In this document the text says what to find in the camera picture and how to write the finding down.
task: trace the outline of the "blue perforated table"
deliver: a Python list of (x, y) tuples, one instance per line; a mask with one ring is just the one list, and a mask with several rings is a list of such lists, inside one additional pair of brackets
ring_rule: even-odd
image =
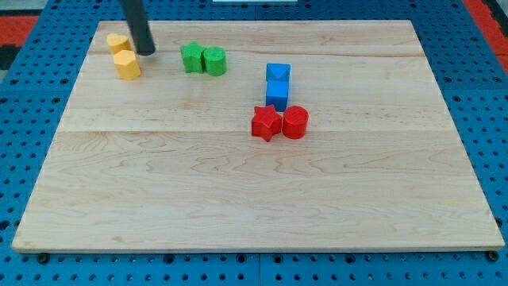
[[(151, 20), (410, 19), (506, 238), (508, 78), (460, 1), (145, 4)], [(498, 253), (49, 257), (13, 252), (16, 226), (96, 26), (122, 18), (115, 0), (49, 1), (0, 86), (0, 284), (506, 284), (506, 248)]]

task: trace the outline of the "yellow cylinder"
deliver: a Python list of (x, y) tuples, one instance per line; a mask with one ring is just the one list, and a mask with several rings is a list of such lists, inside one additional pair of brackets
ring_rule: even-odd
[(111, 53), (116, 54), (122, 50), (132, 51), (133, 49), (130, 47), (129, 38), (127, 36), (118, 35), (116, 33), (111, 33), (106, 38), (106, 42), (110, 47)]
[(135, 52), (122, 50), (114, 54), (113, 59), (121, 79), (131, 80), (141, 75)]

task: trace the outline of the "wood grain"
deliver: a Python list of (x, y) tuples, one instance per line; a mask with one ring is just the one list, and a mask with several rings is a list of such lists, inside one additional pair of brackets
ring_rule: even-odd
[[(27, 253), (384, 252), (504, 245), (408, 21), (151, 22), (117, 78), (101, 22), (13, 247)], [(179, 46), (225, 48), (185, 74)], [(307, 135), (249, 134), (268, 62)]]

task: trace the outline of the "blue cube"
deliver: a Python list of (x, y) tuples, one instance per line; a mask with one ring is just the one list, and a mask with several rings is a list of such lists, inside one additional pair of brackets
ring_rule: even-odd
[(267, 64), (267, 81), (289, 81), (290, 64)]
[(275, 105), (275, 110), (284, 112), (289, 97), (289, 82), (269, 80), (267, 82), (267, 106)]

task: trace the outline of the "green cylinder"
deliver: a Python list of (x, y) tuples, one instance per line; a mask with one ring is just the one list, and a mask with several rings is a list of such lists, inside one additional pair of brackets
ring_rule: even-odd
[(209, 75), (224, 75), (227, 67), (225, 63), (225, 50), (221, 47), (209, 47), (203, 53), (205, 57), (206, 72)]

